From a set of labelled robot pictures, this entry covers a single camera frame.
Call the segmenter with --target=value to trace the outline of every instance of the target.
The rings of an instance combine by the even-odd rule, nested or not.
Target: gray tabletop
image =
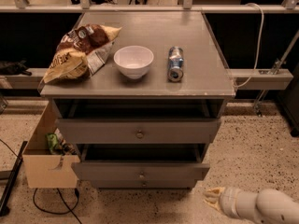
[[[46,97],[233,97],[235,90],[221,57],[196,11],[174,12],[94,12],[85,13],[79,25],[97,23],[122,27],[107,63],[91,78],[47,84]],[[154,53],[149,72],[138,81],[122,75],[113,55],[125,46],[144,46]],[[184,50],[184,77],[179,83],[167,79],[168,51]]]

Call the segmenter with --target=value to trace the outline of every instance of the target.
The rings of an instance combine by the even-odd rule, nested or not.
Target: can lid
[[[168,78],[173,82],[178,82],[184,76],[183,70],[178,67],[174,67],[168,70]]]

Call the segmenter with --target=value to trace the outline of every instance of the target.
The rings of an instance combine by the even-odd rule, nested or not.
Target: black cable
[[[10,148],[10,146],[6,143],[6,142],[4,142],[1,138],[0,138],[0,141],[6,146],[6,147],[8,147],[8,149],[19,159],[19,160],[21,160],[21,158]]]
[[[74,215],[74,217],[77,219],[77,221],[78,221],[80,224],[82,224],[82,222],[78,219],[78,217],[76,216],[76,214],[73,212],[73,210],[74,210],[74,209],[77,207],[77,205],[78,205],[78,197],[79,197],[79,193],[78,193],[78,190],[77,190],[77,189],[75,189],[75,195],[76,195],[76,197],[77,197],[77,202],[76,202],[76,204],[74,205],[73,208],[70,208],[70,207],[68,206],[68,204],[67,204],[67,203],[65,202],[65,200],[64,200],[64,197],[63,197],[62,193],[60,192],[59,189],[57,189],[57,191],[58,191],[58,193],[59,193],[61,199],[62,199],[63,202],[64,202],[64,205],[65,205],[65,206],[67,207],[67,209],[68,209],[67,211],[65,211],[65,212],[61,212],[61,213],[58,213],[58,212],[52,212],[52,211],[46,210],[46,209],[41,208],[40,206],[38,206],[37,203],[36,203],[36,193],[37,193],[37,191],[38,191],[38,189],[35,190],[35,193],[34,193],[34,196],[33,196],[33,202],[34,202],[35,207],[36,207],[38,210],[40,210],[40,211],[42,211],[42,212],[44,212],[44,213],[49,213],[49,214],[54,214],[54,215],[65,215],[65,214],[68,214],[68,213],[72,213],[72,214]]]

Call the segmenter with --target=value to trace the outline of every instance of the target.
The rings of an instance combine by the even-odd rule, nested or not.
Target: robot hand
[[[207,190],[205,201],[227,217],[256,224],[299,224],[299,203],[275,189],[259,193],[233,187]]]

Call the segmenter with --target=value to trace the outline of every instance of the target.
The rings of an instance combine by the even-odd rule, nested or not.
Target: can
[[[184,76],[183,72],[184,56],[183,49],[173,47],[168,54],[168,79],[173,82],[179,82]]]

